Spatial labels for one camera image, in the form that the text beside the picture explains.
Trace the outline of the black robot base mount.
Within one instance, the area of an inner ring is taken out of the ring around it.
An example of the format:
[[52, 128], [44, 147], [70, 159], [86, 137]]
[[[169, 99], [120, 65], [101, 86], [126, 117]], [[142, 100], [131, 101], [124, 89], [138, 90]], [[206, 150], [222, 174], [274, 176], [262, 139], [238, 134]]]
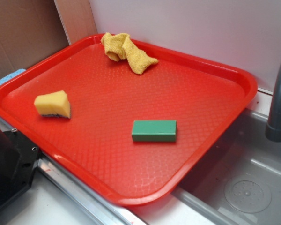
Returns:
[[40, 149], [17, 129], [0, 129], [0, 210], [30, 189]]

